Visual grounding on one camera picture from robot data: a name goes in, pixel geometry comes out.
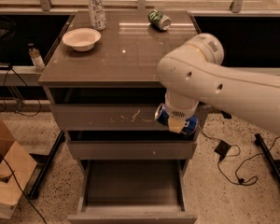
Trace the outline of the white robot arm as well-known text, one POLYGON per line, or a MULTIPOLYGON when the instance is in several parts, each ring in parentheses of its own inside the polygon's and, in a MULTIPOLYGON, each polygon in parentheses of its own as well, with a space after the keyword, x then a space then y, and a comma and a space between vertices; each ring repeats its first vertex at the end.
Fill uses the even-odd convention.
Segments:
POLYGON ((280 136, 280 76, 224 67, 223 58, 215 36, 198 34, 160 60, 169 130, 179 133, 202 102, 280 136))

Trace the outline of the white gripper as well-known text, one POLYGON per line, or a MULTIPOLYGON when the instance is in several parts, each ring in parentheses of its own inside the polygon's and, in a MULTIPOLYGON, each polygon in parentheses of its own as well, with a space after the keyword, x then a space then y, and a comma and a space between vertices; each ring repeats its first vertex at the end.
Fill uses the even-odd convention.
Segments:
POLYGON ((191 118, 198 106, 198 101, 182 96, 173 91, 165 93, 165 109, 168 118, 170 132, 181 133, 185 126, 185 119, 191 118))

